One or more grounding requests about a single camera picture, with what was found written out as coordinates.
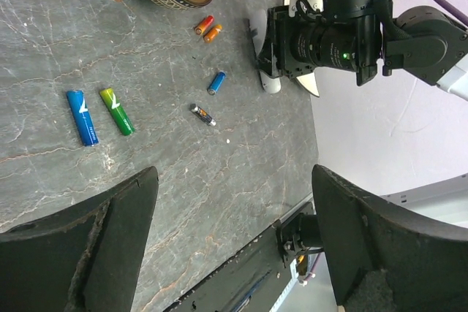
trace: aa battery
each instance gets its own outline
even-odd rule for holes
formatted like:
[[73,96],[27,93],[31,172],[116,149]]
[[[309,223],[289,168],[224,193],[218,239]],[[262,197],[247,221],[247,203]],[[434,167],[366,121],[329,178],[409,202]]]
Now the aa battery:
[[209,126],[215,126],[216,121],[200,106],[197,104],[190,105],[190,111],[192,111],[200,120],[208,124]]
[[221,25],[216,25],[203,37],[205,43],[211,43],[218,36],[219,32],[222,31]]
[[81,142],[85,146],[96,145],[99,140],[97,139],[93,121],[86,106],[85,94],[82,91],[68,91],[67,99],[78,133],[80,134]]
[[198,23],[197,27],[195,27],[195,33],[201,36],[205,31],[210,28],[210,26],[214,22],[214,17],[209,15],[205,18],[202,22]]
[[135,128],[133,127],[132,122],[130,122],[130,119],[125,113],[120,101],[117,99],[114,90],[112,88],[107,88],[100,91],[99,95],[102,97],[105,106],[107,106],[107,109],[116,122],[117,127],[120,129],[120,132],[122,132],[123,135],[130,135],[133,133]]
[[221,87],[221,84],[224,82],[224,79],[226,78],[226,74],[221,71],[216,75],[216,77],[213,79],[213,82],[211,82],[210,86],[208,87],[208,94],[214,95],[218,92],[219,87]]

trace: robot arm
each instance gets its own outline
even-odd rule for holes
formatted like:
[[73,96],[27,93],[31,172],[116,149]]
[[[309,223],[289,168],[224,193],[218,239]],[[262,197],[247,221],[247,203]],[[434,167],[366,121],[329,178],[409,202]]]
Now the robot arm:
[[468,100],[467,27],[433,7],[392,12],[392,0],[291,0],[271,8],[259,69],[275,79],[324,66],[355,72],[363,85],[382,58],[384,76],[404,69]]

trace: blue battery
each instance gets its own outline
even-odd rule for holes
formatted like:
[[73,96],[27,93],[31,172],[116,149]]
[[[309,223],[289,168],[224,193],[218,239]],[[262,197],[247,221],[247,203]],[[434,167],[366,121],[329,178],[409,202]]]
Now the blue battery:
[[216,94],[225,78],[226,78],[226,74],[223,71],[218,73],[216,77],[214,78],[213,82],[211,82],[210,86],[208,87],[208,94],[210,95]]
[[96,145],[96,131],[94,130],[93,121],[89,114],[88,107],[85,102],[85,94],[82,91],[68,91],[68,103],[72,109],[73,118],[75,119],[78,133],[80,133],[81,141],[85,146]]

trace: stone table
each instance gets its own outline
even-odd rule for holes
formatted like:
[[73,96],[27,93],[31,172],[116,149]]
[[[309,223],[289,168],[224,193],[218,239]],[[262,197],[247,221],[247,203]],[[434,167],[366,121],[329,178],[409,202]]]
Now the stone table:
[[[317,162],[309,95],[288,81],[263,92],[246,22],[280,1],[183,12],[147,0],[0,0],[0,230],[154,165],[159,198],[133,310],[162,311],[303,199]],[[211,45],[192,32],[208,14],[225,28]],[[209,96],[220,69],[227,81]],[[100,100],[109,86],[135,125],[129,137]],[[93,148],[80,143],[71,89],[86,94]],[[197,120],[192,102],[218,125]]]

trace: orange object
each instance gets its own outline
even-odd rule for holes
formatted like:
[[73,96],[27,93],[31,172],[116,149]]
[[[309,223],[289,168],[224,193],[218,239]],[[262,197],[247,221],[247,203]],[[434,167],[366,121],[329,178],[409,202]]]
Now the orange object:
[[211,26],[214,22],[214,17],[209,15],[205,20],[198,23],[198,26],[195,27],[195,33],[201,36],[205,31]]
[[219,32],[222,31],[221,25],[214,26],[204,37],[205,43],[211,43],[218,36]]

